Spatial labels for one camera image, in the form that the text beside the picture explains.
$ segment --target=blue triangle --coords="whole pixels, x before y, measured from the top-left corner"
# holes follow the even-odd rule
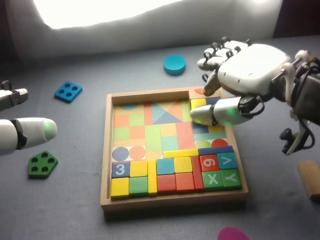
[[[166,111],[165,114],[163,114],[153,124],[175,124],[175,123],[182,123],[182,121]]]
[[[151,111],[152,111],[152,124],[155,123],[163,114],[166,113],[166,110],[164,110],[162,107],[159,107],[157,104],[151,105]]]

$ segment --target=wooden puzzle board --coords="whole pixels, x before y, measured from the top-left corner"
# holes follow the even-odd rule
[[[242,201],[248,197],[248,186],[232,128],[202,127],[191,122],[190,101],[193,100],[191,104],[197,104],[206,98],[200,94],[200,90],[200,87],[186,87],[107,96],[100,198],[105,212]],[[217,91],[210,100],[219,97],[223,97],[222,90]],[[112,163],[162,159],[165,151],[200,149],[215,145],[233,147],[242,189],[111,198]]]

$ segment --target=orange circle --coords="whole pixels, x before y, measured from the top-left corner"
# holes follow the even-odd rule
[[[146,150],[142,146],[133,146],[129,151],[129,156],[133,160],[141,160],[146,155]]]
[[[194,89],[194,91],[197,93],[197,94],[201,94],[201,95],[203,95],[203,89],[202,88],[196,88],[196,89]]]
[[[224,147],[224,146],[228,146],[228,143],[223,140],[223,139],[216,139],[212,142],[211,146],[214,147]]]

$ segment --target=green circle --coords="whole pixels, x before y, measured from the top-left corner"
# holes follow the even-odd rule
[[[195,144],[195,148],[196,149],[204,149],[204,148],[211,148],[211,144],[210,142],[208,141],[198,141],[196,144]]]

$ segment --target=robotic hand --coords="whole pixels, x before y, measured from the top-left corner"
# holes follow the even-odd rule
[[[236,97],[192,109],[194,122],[210,126],[241,124],[261,114],[264,102],[276,98],[292,107],[290,117],[299,121],[299,132],[293,134],[287,128],[281,133],[280,139],[286,140],[282,152],[290,155],[314,146],[315,137],[308,125],[320,125],[319,59],[300,50],[292,62],[273,46],[251,44],[250,40],[230,41],[227,37],[221,39],[221,44],[214,42],[203,55],[198,67],[212,71],[202,75],[206,82],[203,94],[211,96],[222,87]],[[305,146],[309,136],[312,143]]]
[[[0,86],[0,111],[24,103],[28,99],[26,89],[12,89],[9,81]],[[43,144],[57,135],[54,121],[41,117],[0,119],[0,156],[15,150]]]

